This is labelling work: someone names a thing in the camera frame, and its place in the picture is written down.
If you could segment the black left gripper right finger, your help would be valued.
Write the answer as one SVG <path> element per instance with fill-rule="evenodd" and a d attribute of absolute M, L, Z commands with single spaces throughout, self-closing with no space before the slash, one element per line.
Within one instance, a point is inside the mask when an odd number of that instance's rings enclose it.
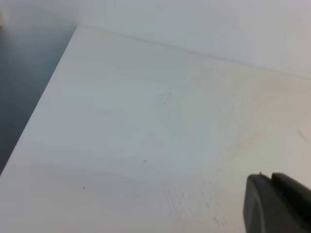
<path fill-rule="evenodd" d="M 311 190 L 283 173 L 272 174 L 273 183 L 281 190 L 297 194 L 310 194 Z"/>

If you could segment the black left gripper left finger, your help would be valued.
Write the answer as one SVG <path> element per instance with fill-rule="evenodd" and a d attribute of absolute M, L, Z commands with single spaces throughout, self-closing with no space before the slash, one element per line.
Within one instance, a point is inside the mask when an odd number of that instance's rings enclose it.
<path fill-rule="evenodd" d="M 243 219 L 247 233 L 309 233 L 311 194 L 286 192 L 272 177 L 251 174 L 246 182 Z"/>

